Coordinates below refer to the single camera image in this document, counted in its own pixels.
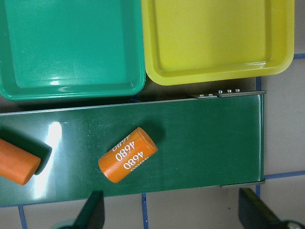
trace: metal bracket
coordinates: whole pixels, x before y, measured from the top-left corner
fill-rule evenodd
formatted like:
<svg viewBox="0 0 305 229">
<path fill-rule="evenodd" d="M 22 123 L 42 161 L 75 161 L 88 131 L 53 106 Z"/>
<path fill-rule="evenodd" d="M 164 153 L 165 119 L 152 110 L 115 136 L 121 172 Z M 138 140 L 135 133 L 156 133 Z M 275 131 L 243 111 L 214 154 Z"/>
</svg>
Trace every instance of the metal bracket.
<svg viewBox="0 0 305 229">
<path fill-rule="evenodd" d="M 247 187 L 253 185 L 262 185 L 266 182 L 266 180 L 257 181 L 257 182 L 250 182 L 250 183 L 241 183 L 241 184 L 231 184 L 231 185 L 220 185 L 221 188 L 232 188 L 232 187 Z"/>
<path fill-rule="evenodd" d="M 236 89 L 235 92 L 230 92 L 230 90 L 227 91 L 228 91 L 227 93 L 218 93 L 217 96 L 219 98 L 226 98 L 226 97 L 266 94 L 266 91 L 241 92 L 239 89 Z"/>
<path fill-rule="evenodd" d="M 266 91 L 252 91 L 252 92 L 241 92 L 240 89 L 235 89 L 234 92 L 231 89 L 228 89 L 227 92 L 219 90 L 217 93 L 203 93 L 203 94 L 194 94 L 193 98 L 196 99 L 214 99 L 214 98 L 226 98 L 226 97 L 237 97 L 237 96 L 247 96 L 247 95 L 258 95 L 266 94 Z"/>
</svg>

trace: tile floor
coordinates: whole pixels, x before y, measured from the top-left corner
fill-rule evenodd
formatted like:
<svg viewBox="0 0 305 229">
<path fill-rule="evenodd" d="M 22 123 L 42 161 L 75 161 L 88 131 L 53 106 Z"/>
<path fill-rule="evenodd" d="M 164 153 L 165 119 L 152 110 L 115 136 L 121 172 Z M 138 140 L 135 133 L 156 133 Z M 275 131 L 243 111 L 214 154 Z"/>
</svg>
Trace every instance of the tile floor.
<svg viewBox="0 0 305 229">
<path fill-rule="evenodd" d="M 305 1 L 296 0 L 295 5 L 295 53 L 305 53 Z M 257 190 L 281 219 L 305 223 L 305 55 L 302 56 L 303 59 L 293 60 L 285 72 L 262 78 L 262 88 L 267 91 L 266 183 Z M 2 112 L 14 106 L 18 109 L 16 104 L 6 102 Z M 237 188 L 220 187 L 147 193 L 148 223 L 143 223 L 141 195 L 105 198 L 104 228 L 241 229 L 237 197 Z M 85 200 L 77 200 L 24 206 L 26 221 L 20 220 L 18 207 L 2 207 L 0 228 L 55 229 L 71 223 L 84 203 Z"/>
</svg>

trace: orange cylindrical block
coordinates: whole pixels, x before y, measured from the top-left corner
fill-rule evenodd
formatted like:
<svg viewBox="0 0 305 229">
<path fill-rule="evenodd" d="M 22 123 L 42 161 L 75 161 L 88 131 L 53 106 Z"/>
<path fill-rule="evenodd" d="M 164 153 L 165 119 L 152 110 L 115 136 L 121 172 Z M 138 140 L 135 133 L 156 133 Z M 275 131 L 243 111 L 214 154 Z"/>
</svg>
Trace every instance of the orange cylindrical block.
<svg viewBox="0 0 305 229">
<path fill-rule="evenodd" d="M 120 141 L 99 160 L 99 167 L 112 182 L 118 183 L 158 150 L 140 127 Z"/>
<path fill-rule="evenodd" d="M 0 139 L 0 176 L 25 185 L 33 176 L 41 159 Z"/>
</svg>

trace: yellow tray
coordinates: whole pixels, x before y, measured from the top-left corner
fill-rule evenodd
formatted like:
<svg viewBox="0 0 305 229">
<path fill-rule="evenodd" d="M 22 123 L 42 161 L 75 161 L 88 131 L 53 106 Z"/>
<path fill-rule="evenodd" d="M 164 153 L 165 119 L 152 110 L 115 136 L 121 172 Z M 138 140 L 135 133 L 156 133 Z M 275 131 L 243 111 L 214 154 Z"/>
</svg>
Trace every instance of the yellow tray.
<svg viewBox="0 0 305 229">
<path fill-rule="evenodd" d="M 161 85 L 272 75 L 294 54 L 294 0 L 142 0 L 145 65 Z"/>
</svg>

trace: green tray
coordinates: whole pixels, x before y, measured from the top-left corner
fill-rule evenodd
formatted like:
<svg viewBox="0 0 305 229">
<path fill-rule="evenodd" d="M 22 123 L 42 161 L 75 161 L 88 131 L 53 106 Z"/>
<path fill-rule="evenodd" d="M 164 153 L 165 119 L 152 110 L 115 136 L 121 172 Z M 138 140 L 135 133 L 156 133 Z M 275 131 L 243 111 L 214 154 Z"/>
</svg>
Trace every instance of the green tray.
<svg viewBox="0 0 305 229">
<path fill-rule="evenodd" d="M 25 186 L 0 177 L 0 206 L 87 198 L 93 190 L 114 196 L 263 181 L 263 101 L 250 95 L 1 114 L 1 138 L 46 156 Z M 138 126 L 158 151 L 112 183 L 98 160 Z"/>
<path fill-rule="evenodd" d="M 9 100 L 125 96 L 144 86 L 140 0 L 0 0 Z"/>
</svg>

